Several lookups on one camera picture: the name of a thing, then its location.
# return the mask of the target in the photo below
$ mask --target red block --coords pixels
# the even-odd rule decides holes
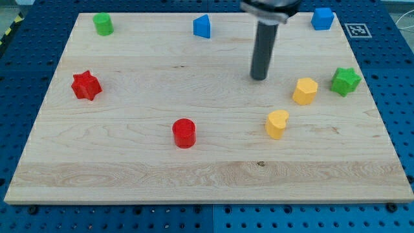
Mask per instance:
[[[86,98],[92,101],[96,94],[102,91],[98,79],[92,76],[89,71],[73,74],[73,78],[75,81],[72,83],[72,89],[78,99]]]
[[[182,118],[173,125],[175,144],[182,149],[190,148],[195,144],[195,124]]]

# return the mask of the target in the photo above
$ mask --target blue triangular block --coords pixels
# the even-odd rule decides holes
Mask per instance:
[[[193,34],[204,38],[210,38],[211,26],[208,15],[205,14],[193,20]]]

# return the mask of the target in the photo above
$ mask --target red star block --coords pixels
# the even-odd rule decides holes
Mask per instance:
[[[81,74],[73,74],[75,81],[72,83],[72,89],[79,99],[86,98],[92,101],[96,94],[102,91],[98,79],[91,75],[91,72],[85,71]]]

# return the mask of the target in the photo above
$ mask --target red cylinder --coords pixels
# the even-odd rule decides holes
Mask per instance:
[[[182,118],[173,125],[175,144],[182,149],[190,148],[195,144],[195,124],[189,119]]]

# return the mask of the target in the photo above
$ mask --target yellow black warning tape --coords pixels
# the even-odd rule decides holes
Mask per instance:
[[[17,29],[20,27],[22,21],[24,20],[22,13],[19,13],[18,16],[13,20],[12,24],[6,30],[5,34],[0,39],[0,58],[5,53],[8,45],[13,39],[14,35],[17,32]]]

